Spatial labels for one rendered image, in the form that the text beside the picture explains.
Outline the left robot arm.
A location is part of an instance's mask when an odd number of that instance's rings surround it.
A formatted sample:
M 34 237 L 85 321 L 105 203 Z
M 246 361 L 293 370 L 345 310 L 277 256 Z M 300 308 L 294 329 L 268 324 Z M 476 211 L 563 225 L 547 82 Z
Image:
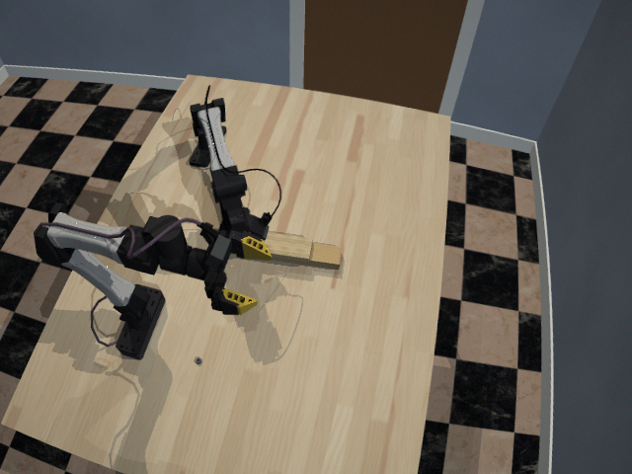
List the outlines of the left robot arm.
M 191 105 L 191 114 L 194 120 L 193 128 L 195 137 L 198 137 L 198 145 L 189 160 L 190 164 L 206 167 L 210 162 L 210 174 L 211 177 L 213 176 L 211 186 L 213 186 L 215 203 L 220 202 L 220 209 L 228 235 L 230 235 L 231 230 L 241 233 L 247 231 L 265 241 L 269 231 L 267 224 L 270 220 L 270 213 L 264 212 L 262 218 L 248 213 L 245 214 L 241 200 L 241 197 L 246 195 L 245 191 L 248 191 L 245 175 L 224 170 L 225 168 L 226 170 L 238 172 L 237 165 L 232 160 L 225 143 L 224 133 L 226 132 L 226 126 L 221 127 L 221 123 L 225 122 L 224 99 L 212 100 L 207 105 L 208 109 L 206 104 Z

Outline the light wooden slat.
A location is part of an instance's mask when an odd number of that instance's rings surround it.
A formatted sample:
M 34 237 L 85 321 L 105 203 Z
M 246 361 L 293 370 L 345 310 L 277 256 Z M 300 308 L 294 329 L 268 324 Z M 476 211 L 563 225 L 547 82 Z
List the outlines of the light wooden slat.
M 268 232 L 264 242 L 272 257 L 309 262 L 312 238 Z

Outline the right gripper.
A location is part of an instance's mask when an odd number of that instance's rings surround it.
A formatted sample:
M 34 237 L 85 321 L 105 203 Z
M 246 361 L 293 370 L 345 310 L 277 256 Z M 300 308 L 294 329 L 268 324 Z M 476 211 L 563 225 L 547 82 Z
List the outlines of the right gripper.
M 227 281 L 224 270 L 231 251 L 236 251 L 238 258 L 248 260 L 271 261 L 272 255 L 264 240 L 246 231 L 241 233 L 232 230 L 228 239 L 231 241 L 223 262 L 217 269 L 208 267 L 207 272 L 201 266 L 206 250 L 193 248 L 187 261 L 187 276 L 204 280 L 205 293 L 207 298 L 211 299 L 213 310 L 222 310 L 224 315 L 242 315 L 255 307 L 258 300 L 224 287 Z

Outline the light wooden plank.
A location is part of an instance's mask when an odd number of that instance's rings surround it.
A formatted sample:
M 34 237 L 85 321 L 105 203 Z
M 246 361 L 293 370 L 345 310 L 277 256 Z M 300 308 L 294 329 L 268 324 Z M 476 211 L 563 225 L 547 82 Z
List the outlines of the light wooden plank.
M 338 270 L 342 247 L 312 243 L 309 262 L 272 257 L 272 260 Z

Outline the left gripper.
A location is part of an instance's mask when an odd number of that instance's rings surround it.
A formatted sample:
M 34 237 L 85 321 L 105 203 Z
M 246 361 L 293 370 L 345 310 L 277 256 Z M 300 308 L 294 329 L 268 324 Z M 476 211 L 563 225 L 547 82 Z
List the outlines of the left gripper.
M 248 207 L 242 207 L 242 208 L 245 210 L 245 213 L 249 213 L 249 214 L 250 214 L 250 209 L 248 209 Z M 248 210 L 249 210 L 249 211 L 248 211 Z M 224 236 L 224 237 L 229 238 L 229 236 L 228 236 L 228 232 L 227 232 L 227 229 L 226 229 L 226 226 L 225 226 L 225 223 L 224 223 L 224 219 L 223 219 L 223 214 L 222 214 L 222 212 L 221 212 L 221 215 L 222 215 L 222 222 L 221 222 L 221 224 L 220 224 L 220 226 L 219 226 L 219 230 L 224 230 L 224 231 L 226 231 L 226 233 L 225 233 L 225 236 Z M 236 255 L 236 252 L 235 252 L 235 251 L 231 251 L 231 254 L 235 254 L 235 255 Z

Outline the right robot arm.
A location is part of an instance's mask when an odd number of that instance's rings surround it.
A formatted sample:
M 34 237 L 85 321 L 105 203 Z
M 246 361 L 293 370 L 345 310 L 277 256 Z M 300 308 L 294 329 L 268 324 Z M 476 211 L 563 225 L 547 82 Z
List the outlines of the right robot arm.
M 119 319 L 125 322 L 116 348 L 138 356 L 163 293 L 159 289 L 134 284 L 122 278 L 92 253 L 110 258 L 125 268 L 150 275 L 155 275 L 160 266 L 161 270 L 185 276 L 193 247 L 187 245 L 181 223 L 132 260 L 126 259 L 131 245 L 131 232 L 127 231 L 120 238 L 110 237 L 121 234 L 126 228 L 133 229 L 133 254 L 178 220 L 173 215 L 149 216 L 144 227 L 104 226 L 73 218 L 62 203 L 56 202 L 48 214 L 50 227 L 41 226 L 35 236 L 36 250 L 43 261 L 76 272 L 110 300 L 114 309 L 121 313 Z M 218 268 L 231 240 L 224 237 L 226 231 L 212 229 L 213 225 L 207 222 L 205 225 L 200 235 L 208 243 L 208 248 L 201 266 L 207 272 L 208 267 Z

